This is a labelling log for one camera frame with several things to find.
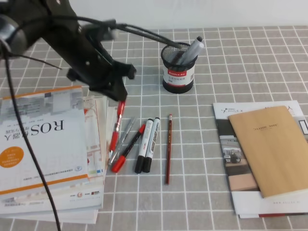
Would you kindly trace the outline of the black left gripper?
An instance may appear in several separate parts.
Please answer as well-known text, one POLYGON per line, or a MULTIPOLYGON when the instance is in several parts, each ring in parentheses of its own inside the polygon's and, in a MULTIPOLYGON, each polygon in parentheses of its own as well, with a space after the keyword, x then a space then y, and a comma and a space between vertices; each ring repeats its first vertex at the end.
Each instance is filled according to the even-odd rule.
POLYGON ((100 64, 98 67, 89 65, 81 69, 70 68, 67 77, 71 81, 79 81, 86 84, 90 91, 100 93, 114 101, 125 101, 127 90, 123 78, 134 79, 136 68, 132 64, 125 64, 118 61, 112 65, 100 64))

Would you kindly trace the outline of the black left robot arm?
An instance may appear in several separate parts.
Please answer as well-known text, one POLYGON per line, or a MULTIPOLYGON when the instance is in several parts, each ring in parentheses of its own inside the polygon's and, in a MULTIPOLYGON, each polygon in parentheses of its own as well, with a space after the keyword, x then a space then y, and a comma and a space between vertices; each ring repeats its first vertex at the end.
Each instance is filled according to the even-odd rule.
POLYGON ((125 101, 123 78, 133 79, 131 64, 115 61, 100 42, 98 25, 80 26, 67 0, 7 0, 0 4, 0 37, 12 53, 23 54, 44 39, 70 66, 67 77, 115 101, 125 101))

